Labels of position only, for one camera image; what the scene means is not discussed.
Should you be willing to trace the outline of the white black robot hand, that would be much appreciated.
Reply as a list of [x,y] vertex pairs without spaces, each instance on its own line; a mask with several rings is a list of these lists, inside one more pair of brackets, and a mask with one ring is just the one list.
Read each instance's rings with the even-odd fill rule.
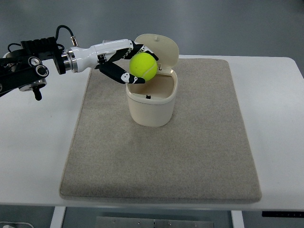
[[130,73],[130,60],[136,54],[148,53],[156,61],[159,60],[148,47],[128,39],[104,42],[90,48],[72,47],[66,53],[72,72],[80,73],[87,68],[98,68],[101,73],[121,84],[146,82]]

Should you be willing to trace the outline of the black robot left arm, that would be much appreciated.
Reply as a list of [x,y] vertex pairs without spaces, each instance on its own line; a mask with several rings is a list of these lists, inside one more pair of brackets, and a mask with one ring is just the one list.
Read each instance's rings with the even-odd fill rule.
[[60,29],[66,29],[74,47],[77,41],[72,30],[66,25],[56,29],[54,37],[22,41],[8,45],[8,53],[0,59],[0,96],[14,89],[32,91],[40,101],[40,89],[45,87],[49,69],[43,61],[52,59],[59,74],[76,69],[74,55],[57,42]]

